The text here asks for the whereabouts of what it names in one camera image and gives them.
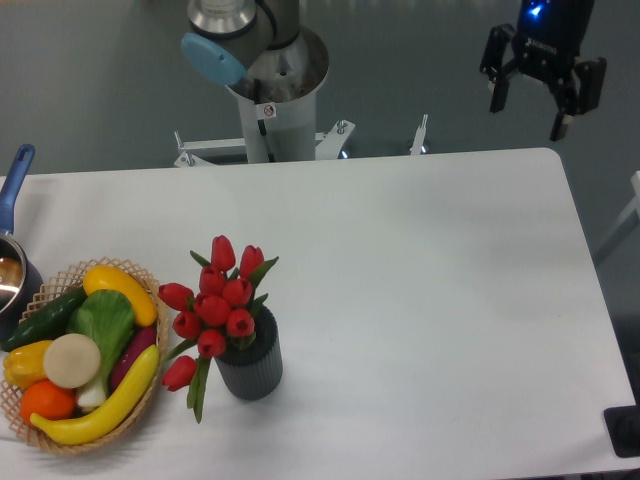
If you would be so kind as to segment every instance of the bok choy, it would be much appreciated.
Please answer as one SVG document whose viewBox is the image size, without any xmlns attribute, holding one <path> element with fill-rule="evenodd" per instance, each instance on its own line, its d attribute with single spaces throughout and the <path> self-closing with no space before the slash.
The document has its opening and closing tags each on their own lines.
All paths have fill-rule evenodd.
<svg viewBox="0 0 640 480">
<path fill-rule="evenodd" d="M 82 410 L 93 410 L 107 399 L 109 374 L 129 343 L 134 327 L 135 314 L 131 303 L 115 290 L 92 293 L 74 312 L 67 332 L 91 338 L 101 356 L 100 370 L 96 376 L 77 391 L 78 406 Z"/>
</svg>

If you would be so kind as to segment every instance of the eggplant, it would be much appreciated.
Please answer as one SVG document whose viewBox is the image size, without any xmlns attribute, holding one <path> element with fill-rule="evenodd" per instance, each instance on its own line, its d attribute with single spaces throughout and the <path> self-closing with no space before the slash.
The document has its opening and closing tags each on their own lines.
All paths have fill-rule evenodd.
<svg viewBox="0 0 640 480">
<path fill-rule="evenodd" d="M 111 391 L 115 391 L 127 374 L 133 362 L 151 345 L 156 344 L 156 329 L 153 327 L 145 327 L 140 329 L 131 339 L 129 346 L 125 350 L 116 366 L 113 367 L 109 378 L 109 387 Z"/>
</svg>

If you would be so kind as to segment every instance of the red tulip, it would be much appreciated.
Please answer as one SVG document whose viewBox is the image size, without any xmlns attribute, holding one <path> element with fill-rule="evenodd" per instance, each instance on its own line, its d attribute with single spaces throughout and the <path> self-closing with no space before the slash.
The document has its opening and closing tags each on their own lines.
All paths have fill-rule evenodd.
<svg viewBox="0 0 640 480">
<path fill-rule="evenodd" d="M 253 333 L 255 322 L 251 314 L 243 308 L 234 310 L 227 321 L 227 333 L 232 337 L 247 337 Z"/>
<path fill-rule="evenodd" d="M 221 295 L 227 280 L 220 270 L 204 267 L 200 272 L 200 292 L 207 295 Z"/>
<path fill-rule="evenodd" d="M 231 305 L 224 298 L 217 295 L 198 295 L 193 306 L 196 313 L 205 323 L 212 327 L 219 327 L 227 323 L 231 313 Z"/>
<path fill-rule="evenodd" d="M 226 348 L 224 337 L 217 330 L 205 330 L 198 338 L 198 352 L 204 358 L 222 355 Z"/>
<path fill-rule="evenodd" d="M 231 242 L 224 235 L 215 237 L 211 243 L 211 266 L 222 272 L 231 270 L 236 264 Z"/>
<path fill-rule="evenodd" d="M 249 278 L 249 275 L 263 263 L 264 255 L 260 247 L 247 245 L 240 260 L 240 276 L 242 278 Z"/>
<path fill-rule="evenodd" d="M 253 287 L 246 278 L 238 278 L 230 280 L 222 290 L 222 298 L 224 298 L 232 307 L 243 307 L 251 299 Z"/>
<path fill-rule="evenodd" d="M 182 355 L 176 358 L 173 365 L 169 367 L 162 377 L 162 384 L 165 385 L 170 392 L 180 390 L 191 383 L 191 379 L 196 373 L 196 361 L 188 355 Z"/>
<path fill-rule="evenodd" d="M 182 338 L 193 340 L 202 330 L 200 317 L 193 312 L 180 312 L 173 321 L 173 330 Z"/>
<path fill-rule="evenodd" d="M 169 308 L 184 311 L 187 310 L 187 298 L 193 298 L 193 290 L 179 283 L 167 283 L 158 288 L 158 297 Z"/>
</svg>

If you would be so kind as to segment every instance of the blue light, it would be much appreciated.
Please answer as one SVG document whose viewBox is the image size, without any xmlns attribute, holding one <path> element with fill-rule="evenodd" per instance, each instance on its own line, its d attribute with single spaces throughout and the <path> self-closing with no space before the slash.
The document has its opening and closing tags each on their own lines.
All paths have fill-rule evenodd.
<svg viewBox="0 0 640 480">
<path fill-rule="evenodd" d="M 529 10 L 529 13 L 537 18 L 540 10 L 542 10 L 542 5 L 538 5 L 537 7 L 532 8 L 531 10 Z"/>
</svg>

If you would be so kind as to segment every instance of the orange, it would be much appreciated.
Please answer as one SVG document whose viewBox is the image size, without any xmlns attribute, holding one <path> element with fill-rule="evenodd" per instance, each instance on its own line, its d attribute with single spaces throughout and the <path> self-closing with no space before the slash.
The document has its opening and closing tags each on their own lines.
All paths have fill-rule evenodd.
<svg viewBox="0 0 640 480">
<path fill-rule="evenodd" d="M 49 380 L 34 383 L 22 394 L 20 416 L 31 426 L 31 414 L 48 420 L 64 420 L 73 416 L 76 397 L 73 390 L 60 388 Z"/>
</svg>

